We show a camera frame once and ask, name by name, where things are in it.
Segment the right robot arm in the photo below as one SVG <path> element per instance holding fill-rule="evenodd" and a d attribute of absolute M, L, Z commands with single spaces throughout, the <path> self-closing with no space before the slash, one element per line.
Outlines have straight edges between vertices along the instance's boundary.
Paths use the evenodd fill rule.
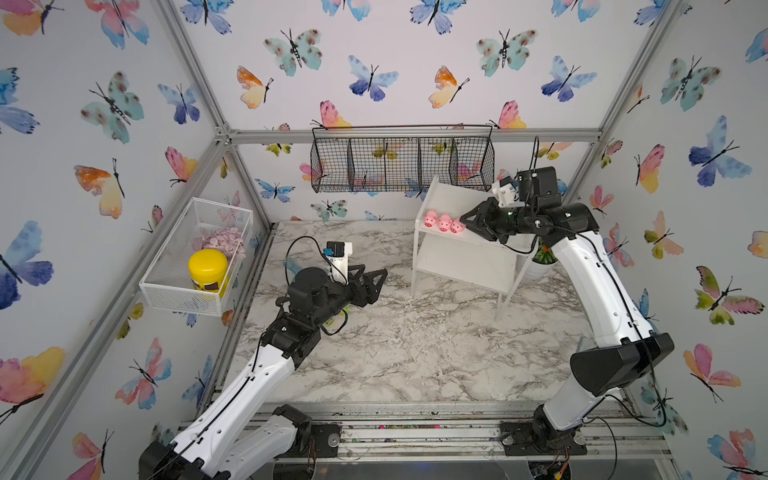
<path fill-rule="evenodd" d="M 669 334 L 655 332 L 632 303 L 591 210 L 582 203 L 563 204 L 554 168 L 496 181 L 490 196 L 460 220 L 469 231 L 500 244 L 531 235 L 553 252 L 578 294 L 596 345 L 571 356 L 565 384 L 536 408 L 529 425 L 508 435 L 513 455 L 568 450 L 585 417 L 612 391 L 653 375 L 674 342 Z"/>

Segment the pink pig toy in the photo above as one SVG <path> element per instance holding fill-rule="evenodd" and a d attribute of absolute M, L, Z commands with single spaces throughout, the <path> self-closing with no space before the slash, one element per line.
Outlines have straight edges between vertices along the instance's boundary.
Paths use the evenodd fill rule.
<path fill-rule="evenodd" d="M 466 226 L 458 219 L 449 219 L 445 222 L 445 226 L 447 227 L 447 231 L 453 234 L 459 234 L 466 228 Z"/>
<path fill-rule="evenodd" d="M 453 219 L 448 214 L 442 214 L 437 220 L 437 227 L 441 232 L 452 230 Z"/>
<path fill-rule="evenodd" d="M 423 226 L 425 228 L 433 228 L 438 224 L 438 214 L 435 210 L 427 211 L 423 216 Z"/>

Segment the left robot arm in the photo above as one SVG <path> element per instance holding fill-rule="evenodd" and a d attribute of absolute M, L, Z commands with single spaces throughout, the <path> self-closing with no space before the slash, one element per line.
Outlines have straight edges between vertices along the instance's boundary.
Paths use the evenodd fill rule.
<path fill-rule="evenodd" d="M 207 409 L 167 445 L 152 442 L 139 458 L 141 479 L 246 479 L 272 460 L 304 458 L 296 479 L 314 475 L 318 445 L 312 419 L 297 408 L 277 407 L 256 431 L 244 431 L 266 400 L 309 356 L 325 324 L 349 305 L 376 303 L 385 269 L 353 265 L 344 282 L 311 267 L 299 272 L 277 299 L 278 313 L 259 337 L 255 353 Z"/>

